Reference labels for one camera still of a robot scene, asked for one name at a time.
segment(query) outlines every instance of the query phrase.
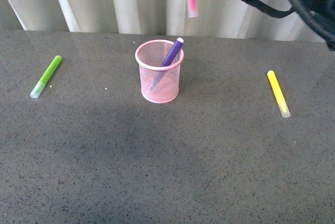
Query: pink mesh pencil holder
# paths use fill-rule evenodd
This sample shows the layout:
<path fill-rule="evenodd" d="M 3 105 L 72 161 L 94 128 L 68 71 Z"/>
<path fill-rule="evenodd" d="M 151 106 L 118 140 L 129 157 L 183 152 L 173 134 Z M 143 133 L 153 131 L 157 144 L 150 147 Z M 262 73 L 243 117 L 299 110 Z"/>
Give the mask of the pink mesh pencil holder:
<path fill-rule="evenodd" d="M 178 95 L 184 51 L 179 51 L 170 66 L 160 67 L 172 45 L 171 41 L 152 40 L 142 44 L 135 52 L 140 65 L 142 95 L 151 102 L 167 103 Z"/>

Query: speckled countertop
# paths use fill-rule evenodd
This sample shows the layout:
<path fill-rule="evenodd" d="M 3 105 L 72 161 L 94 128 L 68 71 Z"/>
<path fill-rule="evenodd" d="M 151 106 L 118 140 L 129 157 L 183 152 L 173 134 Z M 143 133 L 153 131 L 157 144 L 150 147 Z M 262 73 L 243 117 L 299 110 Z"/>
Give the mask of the speckled countertop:
<path fill-rule="evenodd" d="M 153 104 L 134 54 L 159 38 L 0 31 L 0 223 L 334 223 L 335 53 L 185 37 L 180 93 Z"/>

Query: black cable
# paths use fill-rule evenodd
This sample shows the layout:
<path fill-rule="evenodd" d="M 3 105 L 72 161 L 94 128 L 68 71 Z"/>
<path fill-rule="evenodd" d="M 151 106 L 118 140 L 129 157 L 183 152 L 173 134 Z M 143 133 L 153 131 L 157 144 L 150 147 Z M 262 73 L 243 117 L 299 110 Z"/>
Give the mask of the black cable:
<path fill-rule="evenodd" d="M 335 44 L 334 33 L 326 29 L 328 27 L 326 23 L 316 19 L 313 13 L 311 13 L 310 10 L 303 5 L 302 0 L 289 0 L 289 1 L 295 7 L 300 17 L 313 31 L 315 31 L 315 33 L 324 38 L 327 42 Z"/>

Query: white curtain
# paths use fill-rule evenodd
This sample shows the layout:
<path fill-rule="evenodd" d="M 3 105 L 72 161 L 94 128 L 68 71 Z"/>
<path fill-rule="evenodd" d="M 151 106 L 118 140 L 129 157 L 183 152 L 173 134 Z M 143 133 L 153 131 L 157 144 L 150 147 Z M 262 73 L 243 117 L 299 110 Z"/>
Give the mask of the white curtain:
<path fill-rule="evenodd" d="M 262 0 L 287 10 L 287 0 Z M 271 18 L 240 0 L 0 0 L 0 29 L 323 41 L 297 14 Z"/>

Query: yellow marker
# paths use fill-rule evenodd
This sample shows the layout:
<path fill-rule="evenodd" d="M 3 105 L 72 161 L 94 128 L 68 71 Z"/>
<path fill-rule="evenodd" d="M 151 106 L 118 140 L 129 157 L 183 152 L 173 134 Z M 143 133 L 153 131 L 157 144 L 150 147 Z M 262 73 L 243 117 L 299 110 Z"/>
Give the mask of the yellow marker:
<path fill-rule="evenodd" d="M 267 77 L 269 78 L 274 96 L 276 97 L 277 103 L 279 105 L 279 109 L 281 110 L 283 118 L 289 118 L 291 114 L 289 113 L 286 101 L 284 99 L 282 90 L 279 86 L 279 83 L 277 81 L 276 75 L 273 71 L 269 71 L 267 73 Z"/>

